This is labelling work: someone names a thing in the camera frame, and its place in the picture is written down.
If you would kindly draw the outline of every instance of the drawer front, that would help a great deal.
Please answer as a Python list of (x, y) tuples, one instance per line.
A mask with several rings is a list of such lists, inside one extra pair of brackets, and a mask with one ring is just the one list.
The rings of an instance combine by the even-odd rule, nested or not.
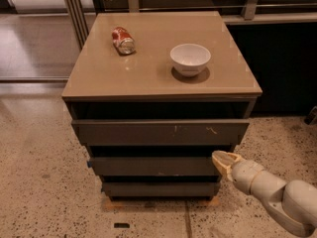
[(104, 182), (102, 188), (108, 196), (214, 196), (220, 184), (217, 182)]
[(92, 158), (90, 167), (98, 176), (213, 177), (220, 174), (211, 158)]
[(237, 145), (246, 133), (247, 119), (106, 121), (73, 120), (82, 145)]

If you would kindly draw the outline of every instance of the tabletop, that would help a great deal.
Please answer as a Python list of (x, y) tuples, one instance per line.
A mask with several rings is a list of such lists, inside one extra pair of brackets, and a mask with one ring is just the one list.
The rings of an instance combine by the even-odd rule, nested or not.
[[(120, 56), (112, 43), (116, 27), (129, 31), (136, 52)], [(180, 44), (209, 50), (199, 75), (186, 78), (172, 67)], [(133, 99), (164, 96), (259, 96), (249, 66), (218, 12), (99, 14), (63, 91), (71, 99)]]

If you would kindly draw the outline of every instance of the robotic hand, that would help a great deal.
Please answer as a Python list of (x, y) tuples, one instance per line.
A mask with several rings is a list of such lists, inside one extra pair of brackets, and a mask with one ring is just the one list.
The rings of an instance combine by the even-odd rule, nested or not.
[(212, 161), (235, 188), (252, 195), (286, 231), (308, 237), (317, 228), (317, 188), (303, 180), (285, 180), (240, 155), (215, 151)]

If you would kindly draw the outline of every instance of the crushed can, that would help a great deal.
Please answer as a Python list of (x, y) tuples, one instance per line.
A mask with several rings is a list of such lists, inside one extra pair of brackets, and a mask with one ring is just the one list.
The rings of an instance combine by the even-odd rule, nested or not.
[(122, 55), (129, 55), (136, 50), (135, 41), (128, 31), (122, 27), (117, 27), (112, 31), (112, 39), (113, 45)]

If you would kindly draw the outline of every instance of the speckled floor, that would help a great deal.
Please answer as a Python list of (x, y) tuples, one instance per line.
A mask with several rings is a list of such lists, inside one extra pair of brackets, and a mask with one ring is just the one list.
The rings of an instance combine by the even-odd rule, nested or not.
[[(0, 237), (293, 237), (225, 180), (210, 202), (111, 202), (86, 167), (62, 88), (0, 87)], [(317, 127), (303, 117), (252, 118), (236, 152), (317, 186)]]

